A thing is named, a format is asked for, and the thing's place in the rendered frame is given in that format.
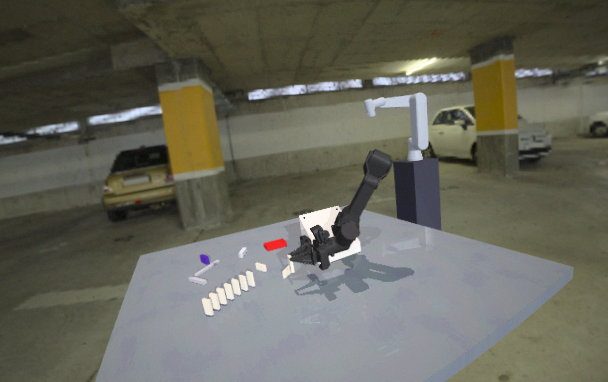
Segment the red rectangular block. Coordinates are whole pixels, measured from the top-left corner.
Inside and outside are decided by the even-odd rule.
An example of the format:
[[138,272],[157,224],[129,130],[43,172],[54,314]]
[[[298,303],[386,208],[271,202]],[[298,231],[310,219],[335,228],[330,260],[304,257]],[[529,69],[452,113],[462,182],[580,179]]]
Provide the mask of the red rectangular block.
[[272,241],[272,242],[268,242],[268,243],[263,243],[263,244],[264,244],[264,248],[267,251],[268,250],[272,250],[272,249],[276,249],[276,248],[287,247],[287,243],[283,239]]

